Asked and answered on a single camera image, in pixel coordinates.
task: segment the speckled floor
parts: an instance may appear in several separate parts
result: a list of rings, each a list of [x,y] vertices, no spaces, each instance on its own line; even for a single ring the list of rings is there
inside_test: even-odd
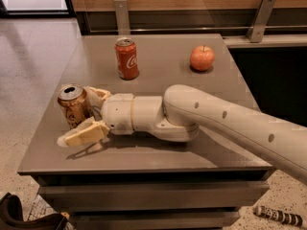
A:
[[[80,38],[73,18],[0,20],[0,197],[6,192],[18,195],[25,219],[38,186],[16,171]],[[270,177],[269,184],[255,205],[307,214],[305,185],[281,171]],[[252,207],[242,208],[240,214],[224,230],[297,229],[258,218]]]

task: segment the shoe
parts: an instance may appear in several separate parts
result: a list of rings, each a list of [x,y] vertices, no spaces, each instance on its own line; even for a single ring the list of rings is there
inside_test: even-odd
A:
[[[17,195],[7,193],[0,200],[0,230],[62,230],[66,223],[67,218],[58,213],[24,221],[21,202]]]

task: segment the table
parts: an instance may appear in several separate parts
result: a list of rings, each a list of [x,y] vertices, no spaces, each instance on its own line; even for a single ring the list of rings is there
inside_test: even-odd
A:
[[[201,127],[187,143],[161,141],[145,132],[109,135],[92,146],[65,149],[69,130],[57,103],[66,83],[135,96],[163,95],[187,84],[224,100],[258,109],[219,34],[132,35],[140,75],[118,77],[119,36],[86,36],[71,57],[18,173],[39,184],[38,193],[82,229],[217,229],[239,218],[269,188],[274,168],[218,133]],[[213,68],[193,72],[193,48],[216,53]]]

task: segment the red apple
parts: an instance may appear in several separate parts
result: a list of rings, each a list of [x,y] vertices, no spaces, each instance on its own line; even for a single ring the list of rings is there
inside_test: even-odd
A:
[[[202,45],[196,47],[190,56],[190,65],[195,70],[205,71],[212,66],[214,61],[214,52],[211,48]]]

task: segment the coca-cola can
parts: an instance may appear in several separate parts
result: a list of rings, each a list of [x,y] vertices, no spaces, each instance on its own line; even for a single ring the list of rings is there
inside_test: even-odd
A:
[[[58,93],[58,103],[70,128],[93,116],[87,92],[80,85],[64,85]]]
[[[123,80],[129,81],[139,75],[136,58],[136,45],[131,38],[122,37],[116,41],[118,74]]]

